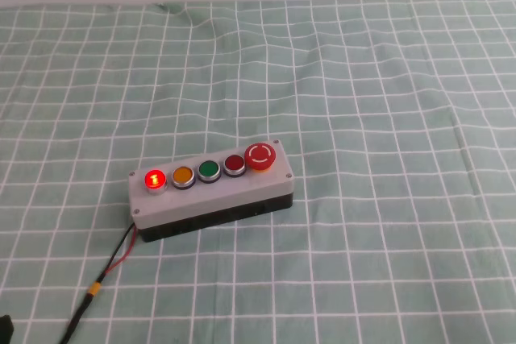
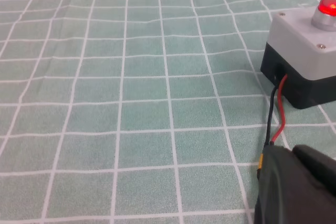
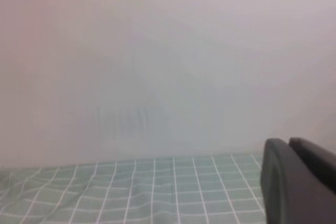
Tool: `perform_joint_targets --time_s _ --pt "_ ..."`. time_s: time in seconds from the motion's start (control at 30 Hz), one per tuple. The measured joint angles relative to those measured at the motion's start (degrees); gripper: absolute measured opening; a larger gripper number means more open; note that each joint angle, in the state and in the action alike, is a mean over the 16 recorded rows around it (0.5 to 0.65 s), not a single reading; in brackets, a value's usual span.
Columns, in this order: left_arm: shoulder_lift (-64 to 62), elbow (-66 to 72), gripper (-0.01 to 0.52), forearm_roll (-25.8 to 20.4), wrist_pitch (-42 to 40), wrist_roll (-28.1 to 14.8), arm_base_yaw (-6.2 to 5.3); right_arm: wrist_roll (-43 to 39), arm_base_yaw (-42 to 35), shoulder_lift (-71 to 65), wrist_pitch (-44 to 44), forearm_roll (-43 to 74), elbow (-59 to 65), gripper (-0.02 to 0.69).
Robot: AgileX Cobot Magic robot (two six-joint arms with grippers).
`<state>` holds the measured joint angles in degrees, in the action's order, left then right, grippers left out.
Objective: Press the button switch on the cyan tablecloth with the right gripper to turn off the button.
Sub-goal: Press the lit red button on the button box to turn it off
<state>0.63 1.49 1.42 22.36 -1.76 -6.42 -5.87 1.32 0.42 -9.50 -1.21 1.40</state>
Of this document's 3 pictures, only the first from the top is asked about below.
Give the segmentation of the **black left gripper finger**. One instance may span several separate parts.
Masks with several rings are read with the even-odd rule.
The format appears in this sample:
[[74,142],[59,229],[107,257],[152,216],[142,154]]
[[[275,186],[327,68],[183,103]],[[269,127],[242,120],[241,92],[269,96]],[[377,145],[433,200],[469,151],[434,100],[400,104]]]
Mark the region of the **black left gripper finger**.
[[0,317],[0,344],[10,344],[14,333],[14,325],[9,315]]

